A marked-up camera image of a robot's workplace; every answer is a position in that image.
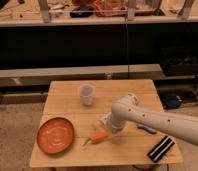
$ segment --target black box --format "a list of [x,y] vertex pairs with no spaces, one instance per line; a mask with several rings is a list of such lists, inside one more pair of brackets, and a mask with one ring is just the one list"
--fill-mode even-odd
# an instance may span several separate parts
[[160,66],[166,76],[198,75],[198,46],[163,48]]

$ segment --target orange plate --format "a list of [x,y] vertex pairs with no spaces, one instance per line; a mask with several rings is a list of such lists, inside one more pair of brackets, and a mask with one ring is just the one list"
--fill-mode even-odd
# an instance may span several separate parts
[[65,118],[53,118],[45,122],[37,134],[39,148],[47,154],[56,154],[67,149],[73,142],[72,123]]

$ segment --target black sponge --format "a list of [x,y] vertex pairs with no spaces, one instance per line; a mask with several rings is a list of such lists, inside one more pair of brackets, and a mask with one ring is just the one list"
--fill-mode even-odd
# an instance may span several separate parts
[[147,156],[157,163],[162,157],[170,150],[175,142],[169,137],[165,136],[158,144],[156,144],[152,150],[149,151]]

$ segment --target cable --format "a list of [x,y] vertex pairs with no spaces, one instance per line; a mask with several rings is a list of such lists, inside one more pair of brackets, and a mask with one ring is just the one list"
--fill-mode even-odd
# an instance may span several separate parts
[[150,171],[150,169],[143,169],[143,168],[140,168],[140,167],[138,167],[138,166],[136,166],[136,165],[132,165],[132,167],[133,167],[134,169],[138,169],[138,170]]
[[125,18],[126,28],[126,58],[127,58],[127,77],[130,79],[130,45],[129,45],[129,28],[127,24],[127,18]]

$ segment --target paper cup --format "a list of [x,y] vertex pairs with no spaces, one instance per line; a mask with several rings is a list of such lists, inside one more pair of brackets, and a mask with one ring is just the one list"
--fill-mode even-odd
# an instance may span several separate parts
[[83,105],[90,106],[93,103],[94,87],[91,84],[84,84],[79,87],[78,94]]

